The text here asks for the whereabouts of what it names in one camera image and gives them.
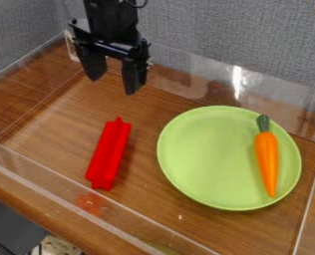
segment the black cable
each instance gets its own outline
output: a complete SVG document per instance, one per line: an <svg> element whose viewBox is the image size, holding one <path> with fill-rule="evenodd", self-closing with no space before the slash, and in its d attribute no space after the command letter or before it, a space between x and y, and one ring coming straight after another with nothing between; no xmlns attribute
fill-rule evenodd
<svg viewBox="0 0 315 255"><path fill-rule="evenodd" d="M142 9L142 8L146 7L146 5L149 4L149 0L145 0L145 2L143 2L142 5L134 4L130 0L125 0L125 2L126 2L130 6L133 6L134 8L137 8L137 9Z"/></svg>

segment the wooden table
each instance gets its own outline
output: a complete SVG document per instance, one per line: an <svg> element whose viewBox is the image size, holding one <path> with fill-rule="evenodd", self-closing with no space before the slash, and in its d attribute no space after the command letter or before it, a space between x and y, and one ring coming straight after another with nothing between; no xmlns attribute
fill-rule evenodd
<svg viewBox="0 0 315 255"><path fill-rule="evenodd" d="M59 42L26 66L0 76L2 146L89 187L83 175L103 125L121 116L134 129L115 187L110 192L98 192L220 254L291 254L315 180L315 113L249 93L238 101L230 86L160 66L151 71L149 85L127 97L118 63L110 65L107 74L91 84ZM198 90L204 93L193 98ZM209 208L184 196L161 173L160 132L177 115L204 105L258 108L295 133L303 158L301 178L281 202L264 209L229 212ZM6 162L10 167L16 163L15 159ZM47 189L55 189L55 181ZM95 222L2 173L0 201L89 254L145 254ZM164 251L174 254L172 248Z"/></svg>

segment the toy carrot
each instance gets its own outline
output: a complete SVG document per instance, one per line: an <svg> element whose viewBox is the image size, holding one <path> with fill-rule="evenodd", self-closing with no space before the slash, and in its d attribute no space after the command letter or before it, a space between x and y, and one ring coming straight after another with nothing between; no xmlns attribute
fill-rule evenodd
<svg viewBox="0 0 315 255"><path fill-rule="evenodd" d="M279 171L279 144L275 134L269 131L269 117L257 118L260 134L254 139L254 150L264 186L271 197L276 195Z"/></svg>

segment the orange carrot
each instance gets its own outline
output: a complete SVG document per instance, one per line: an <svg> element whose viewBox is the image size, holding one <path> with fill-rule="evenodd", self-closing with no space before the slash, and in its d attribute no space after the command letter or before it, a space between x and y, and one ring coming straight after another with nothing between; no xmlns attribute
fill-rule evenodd
<svg viewBox="0 0 315 255"><path fill-rule="evenodd" d="M269 131L269 117L257 118L260 134L254 140L254 150L264 186L271 197L276 195L279 171L279 145L275 134Z"/></svg>

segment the red block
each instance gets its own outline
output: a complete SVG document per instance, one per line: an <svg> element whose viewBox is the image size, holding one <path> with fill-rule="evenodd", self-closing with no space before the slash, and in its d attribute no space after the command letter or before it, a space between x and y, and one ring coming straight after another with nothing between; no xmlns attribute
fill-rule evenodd
<svg viewBox="0 0 315 255"><path fill-rule="evenodd" d="M123 123L121 118L106 123L86 172L93 188L113 188L130 131L131 125Z"/></svg>

